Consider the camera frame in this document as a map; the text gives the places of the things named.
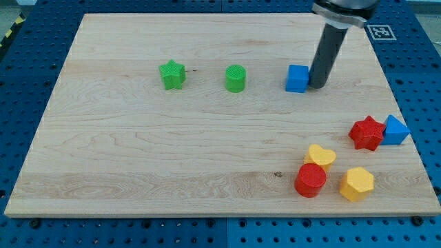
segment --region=green block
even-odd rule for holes
[[[184,65],[170,60],[165,65],[159,66],[159,72],[166,90],[182,90],[182,83],[186,80]]]
[[[238,93],[245,89],[247,71],[241,65],[231,65],[225,72],[225,88],[229,92]]]

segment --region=heart-shaped block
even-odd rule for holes
[[[332,163],[337,159],[337,154],[331,149],[323,149],[317,144],[312,144],[308,148],[303,163],[315,163],[321,166],[326,172],[331,169]]]

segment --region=yellow and black tape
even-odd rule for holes
[[[9,50],[9,47],[11,46],[12,42],[15,40],[15,37],[17,37],[24,22],[25,22],[25,17],[23,13],[21,13],[17,17],[15,22],[12,24],[12,27],[5,33],[4,38],[2,38],[0,42],[0,62],[3,59],[3,57],[6,55],[6,52]]]

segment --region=blue pegboard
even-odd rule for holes
[[[312,0],[40,0],[0,64],[0,210],[9,195],[84,13],[310,12]],[[441,58],[403,0],[382,0],[368,37],[429,177],[441,187]],[[439,247],[441,217],[10,220],[0,247]]]

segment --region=blue cube block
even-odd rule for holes
[[[287,84],[288,92],[304,93],[308,87],[308,67],[303,65],[290,65],[288,69]]]
[[[384,139],[380,145],[400,145],[410,134],[409,128],[392,115],[387,117],[384,124],[386,124],[386,129],[383,132]]]

